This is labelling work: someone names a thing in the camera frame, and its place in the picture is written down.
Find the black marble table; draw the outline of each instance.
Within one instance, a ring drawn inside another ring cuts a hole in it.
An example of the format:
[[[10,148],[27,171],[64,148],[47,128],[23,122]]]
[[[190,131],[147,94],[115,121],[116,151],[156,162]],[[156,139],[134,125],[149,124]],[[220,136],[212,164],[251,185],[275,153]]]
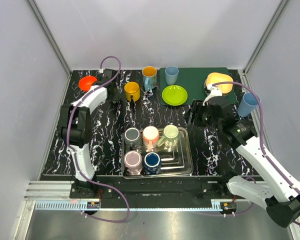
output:
[[[237,70],[229,70],[229,75],[236,82],[241,81]],[[78,83],[85,76],[101,78],[97,70],[73,71],[64,103],[71,103],[84,95]],[[207,128],[187,126],[183,114],[190,108],[190,105],[178,107],[161,105],[160,86],[151,92],[144,92],[141,88],[140,99],[136,103],[128,102],[124,91],[124,85],[128,82],[137,82],[142,86],[141,70],[122,70],[117,82],[121,94],[120,103],[113,104],[106,101],[91,114],[93,138],[89,147],[91,162],[97,175],[121,174],[121,134],[127,128],[144,129],[149,125],[164,128],[168,124],[183,127],[188,131],[193,176],[221,176],[229,171],[235,171],[239,175],[257,175],[257,172],[242,156],[231,147],[219,142],[215,132]],[[243,90],[240,87],[234,87],[234,92],[237,101],[240,102],[244,94]],[[41,179],[55,180],[58,176],[71,176],[74,172],[70,152],[67,151],[64,141],[58,137],[56,130]]]

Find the wall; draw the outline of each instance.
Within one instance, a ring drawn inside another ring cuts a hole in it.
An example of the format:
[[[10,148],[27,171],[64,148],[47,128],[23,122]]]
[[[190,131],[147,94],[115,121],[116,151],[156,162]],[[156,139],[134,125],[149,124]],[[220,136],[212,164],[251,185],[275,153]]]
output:
[[[0,240],[38,176],[67,76],[25,0],[0,0]]]
[[[70,68],[243,68],[280,0],[36,0]],[[115,60],[107,67],[115,68]]]
[[[248,77],[274,155],[300,180],[300,0],[287,5]]]

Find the blue cup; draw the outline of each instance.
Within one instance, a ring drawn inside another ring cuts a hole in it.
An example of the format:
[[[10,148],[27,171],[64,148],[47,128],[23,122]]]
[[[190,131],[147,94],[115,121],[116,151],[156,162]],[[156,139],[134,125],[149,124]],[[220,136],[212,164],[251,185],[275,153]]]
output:
[[[157,69],[153,66],[147,66],[142,70],[142,80],[146,92],[157,86]]]
[[[156,152],[149,152],[144,157],[143,165],[149,174],[158,174],[161,168],[161,159]]]
[[[256,98],[252,95],[251,92],[247,92],[243,95],[243,98],[240,102],[240,105],[239,105],[239,108],[238,108],[238,111],[237,111],[238,115],[240,117],[246,117],[257,106],[258,106],[258,102],[257,102]]]
[[[165,69],[165,81],[168,85],[174,85],[177,81],[179,69],[175,66],[168,66]]]

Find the silver tray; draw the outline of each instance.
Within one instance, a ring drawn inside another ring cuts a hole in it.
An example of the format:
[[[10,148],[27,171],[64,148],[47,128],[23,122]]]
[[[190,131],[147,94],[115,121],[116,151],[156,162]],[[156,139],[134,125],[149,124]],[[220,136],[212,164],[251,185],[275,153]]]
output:
[[[187,176],[194,170],[192,162],[191,150],[188,132],[183,127],[179,129],[179,141],[175,147],[160,146],[153,148],[153,152],[159,154],[161,158],[161,169],[157,174],[145,174],[145,175],[127,175],[123,176],[125,179],[142,179],[142,178],[159,178],[159,177],[171,177],[171,176]],[[163,133],[163,128],[159,128],[160,137]],[[130,151],[130,146],[125,143],[124,134],[122,134],[122,158],[121,158],[121,174],[125,171],[125,154]],[[142,145],[138,149],[134,149],[142,156],[142,161],[145,155],[148,153],[148,148]]]

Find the metal floor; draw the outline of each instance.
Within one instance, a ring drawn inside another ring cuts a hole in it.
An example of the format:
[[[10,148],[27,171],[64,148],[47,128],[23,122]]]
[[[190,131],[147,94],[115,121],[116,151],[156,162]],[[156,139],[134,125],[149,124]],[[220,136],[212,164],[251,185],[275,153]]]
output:
[[[240,202],[239,206],[243,210],[248,204]],[[125,212],[100,211],[96,215],[120,219]],[[130,221],[119,224],[84,218],[76,211],[35,210],[26,237],[26,240],[292,239],[289,228],[277,226],[266,211],[256,205],[246,214],[227,218],[198,212],[131,212]]]

